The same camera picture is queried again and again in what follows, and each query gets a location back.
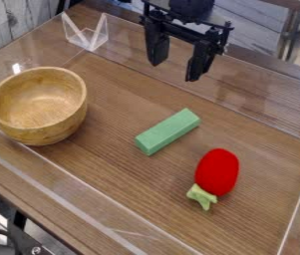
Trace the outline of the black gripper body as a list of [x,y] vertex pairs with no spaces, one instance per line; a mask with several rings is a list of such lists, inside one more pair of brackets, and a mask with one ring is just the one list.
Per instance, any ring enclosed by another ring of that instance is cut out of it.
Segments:
[[169,36],[191,44],[210,42],[215,52],[224,53],[235,27],[215,11],[216,0],[143,0],[141,24],[148,46]]

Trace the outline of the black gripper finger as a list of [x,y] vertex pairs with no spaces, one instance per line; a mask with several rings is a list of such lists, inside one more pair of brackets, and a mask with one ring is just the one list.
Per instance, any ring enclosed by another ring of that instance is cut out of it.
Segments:
[[199,41],[195,44],[193,54],[188,60],[185,80],[195,82],[200,79],[200,76],[210,70],[215,59],[215,47],[208,41]]
[[145,33],[149,61],[153,66],[157,66],[168,58],[169,35],[164,31],[161,23],[153,20],[147,20]]

